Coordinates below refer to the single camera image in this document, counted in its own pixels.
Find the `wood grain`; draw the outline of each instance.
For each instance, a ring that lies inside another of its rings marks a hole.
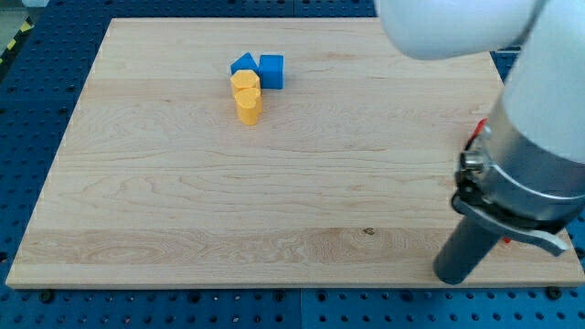
[[[242,51],[285,55],[254,127]],[[457,154],[500,90],[489,55],[409,59],[376,19],[114,19],[7,284],[443,287]],[[513,242],[460,287],[584,281]]]

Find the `wooden board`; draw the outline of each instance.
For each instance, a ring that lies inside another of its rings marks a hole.
[[[254,127],[245,51],[285,54]],[[412,60],[376,19],[114,19],[7,283],[443,287],[457,154],[501,87],[488,54]],[[583,281],[573,250],[513,242],[461,286]]]

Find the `blue cube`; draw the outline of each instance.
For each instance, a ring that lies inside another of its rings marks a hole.
[[[233,64],[231,64],[231,74],[233,75],[239,69],[251,69],[256,74],[259,74],[258,65],[256,65],[256,61],[252,57],[250,53],[245,53],[242,55],[238,60],[236,60]]]
[[[284,88],[284,56],[260,56],[260,84],[263,89],[281,90]]]

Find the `perforated metal panel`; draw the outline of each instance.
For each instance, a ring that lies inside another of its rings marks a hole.
[[[367,0],[54,0],[0,85],[0,279],[4,282],[112,17],[373,16]],[[516,58],[495,57],[506,73]],[[578,253],[583,218],[569,226]],[[0,328],[585,327],[585,290],[14,292]]]

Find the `yellow black warning tape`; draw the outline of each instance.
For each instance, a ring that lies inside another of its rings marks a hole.
[[[28,36],[30,36],[33,29],[33,23],[30,18],[22,24],[22,26],[16,32],[16,35],[8,42],[6,49],[0,56],[0,82],[4,79],[8,70],[12,66],[16,55],[20,52],[20,49],[25,44]]]

